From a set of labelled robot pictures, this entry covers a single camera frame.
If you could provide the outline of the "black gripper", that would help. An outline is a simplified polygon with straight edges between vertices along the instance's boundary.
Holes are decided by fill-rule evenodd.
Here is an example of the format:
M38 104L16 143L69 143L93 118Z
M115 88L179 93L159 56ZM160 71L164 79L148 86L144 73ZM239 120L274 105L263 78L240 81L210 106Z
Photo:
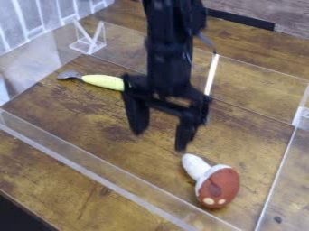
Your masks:
M123 76L121 98L129 123L129 130L140 135L149 124L149 109L153 108L179 118L175 150L185 150L193 139L197 127L208 121L208 105L212 98L196 88L187 86L176 95L159 95L147 87L144 76Z

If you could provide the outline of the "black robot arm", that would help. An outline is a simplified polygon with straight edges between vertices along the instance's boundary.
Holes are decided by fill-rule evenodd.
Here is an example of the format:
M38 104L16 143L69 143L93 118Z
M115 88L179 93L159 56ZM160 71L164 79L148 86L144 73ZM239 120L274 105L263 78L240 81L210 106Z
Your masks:
M175 150L183 151L207 122L212 98L191 85L192 37L206 27L202 0L141 0L147 19L147 74L121 76L129 129L141 134L153 108L179 118Z

